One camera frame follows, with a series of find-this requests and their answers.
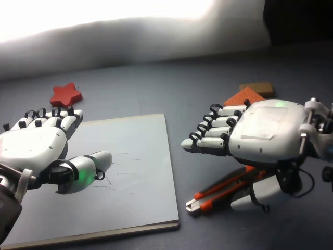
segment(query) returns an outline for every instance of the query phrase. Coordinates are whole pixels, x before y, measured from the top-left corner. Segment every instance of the table surface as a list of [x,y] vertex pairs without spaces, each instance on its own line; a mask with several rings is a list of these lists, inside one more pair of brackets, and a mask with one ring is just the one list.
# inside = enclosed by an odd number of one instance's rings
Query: table surface
[[50,109],[52,88],[69,82],[83,94],[75,108],[84,110],[84,121],[165,114],[179,230],[54,249],[331,249],[333,193],[321,181],[324,162],[308,159],[303,165],[316,179],[311,194],[272,208],[270,214],[223,209],[193,218],[185,210],[185,202],[240,164],[231,157],[191,154],[180,147],[209,106],[223,103],[238,92],[240,84],[268,81],[280,99],[303,104],[317,97],[329,106],[331,69],[332,63],[325,60],[260,56],[163,62],[28,79],[2,83],[0,119],[14,124],[27,109]]

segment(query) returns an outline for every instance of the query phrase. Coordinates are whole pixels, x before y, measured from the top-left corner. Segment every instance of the black cable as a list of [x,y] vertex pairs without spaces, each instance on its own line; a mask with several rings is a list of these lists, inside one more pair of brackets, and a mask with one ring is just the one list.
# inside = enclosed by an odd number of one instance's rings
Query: black cable
[[312,186],[309,188],[309,190],[307,190],[306,192],[304,192],[303,194],[300,194],[298,196],[293,196],[294,198],[298,199],[298,198],[302,198],[304,196],[306,196],[307,194],[309,194],[313,189],[314,189],[314,186],[315,186],[315,181],[314,181],[314,178],[313,176],[309,173],[309,172],[306,172],[305,170],[303,169],[300,169],[301,172],[303,173],[306,173],[310,178],[311,178],[311,181],[312,181]]

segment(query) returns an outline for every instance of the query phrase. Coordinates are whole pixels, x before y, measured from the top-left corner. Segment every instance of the dark tabletop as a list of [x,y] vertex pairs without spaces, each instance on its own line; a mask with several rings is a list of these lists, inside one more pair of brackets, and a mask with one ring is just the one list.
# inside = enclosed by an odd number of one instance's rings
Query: dark tabletop
[[277,98],[304,104],[317,97],[330,106],[332,65],[326,59],[289,57],[279,52],[114,67],[2,83],[0,119],[14,124],[27,109],[50,109],[52,88],[69,82],[74,82],[84,97],[75,104],[84,111],[84,121],[165,114],[180,228],[55,249],[331,249],[333,192],[321,181],[325,162],[308,159],[303,168],[315,177],[315,190],[302,199],[273,207],[270,214],[222,209],[193,218],[185,210],[185,202],[241,165],[231,157],[187,153],[180,144],[195,132],[209,106],[236,94],[240,84],[268,81]]

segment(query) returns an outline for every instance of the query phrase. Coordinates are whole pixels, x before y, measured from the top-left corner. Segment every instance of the red star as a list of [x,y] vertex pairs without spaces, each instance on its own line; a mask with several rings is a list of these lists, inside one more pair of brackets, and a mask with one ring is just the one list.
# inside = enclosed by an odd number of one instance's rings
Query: red star
[[73,103],[82,100],[82,94],[77,91],[74,83],[69,83],[65,87],[54,87],[54,96],[50,99],[50,103],[53,107],[68,108]]

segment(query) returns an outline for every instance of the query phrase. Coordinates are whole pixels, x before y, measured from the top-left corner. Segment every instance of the brown block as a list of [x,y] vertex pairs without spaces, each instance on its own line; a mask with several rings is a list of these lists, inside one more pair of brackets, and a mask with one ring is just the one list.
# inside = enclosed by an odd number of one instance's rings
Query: brown block
[[273,87],[269,82],[242,84],[239,86],[239,90],[243,90],[246,87],[250,87],[264,98],[271,98],[275,96]]
[[243,102],[245,99],[249,100],[251,104],[265,100],[265,98],[257,94],[251,88],[246,87],[245,89],[243,89],[242,91],[238,92],[236,95],[231,97],[229,100],[225,101],[224,106],[244,105]]

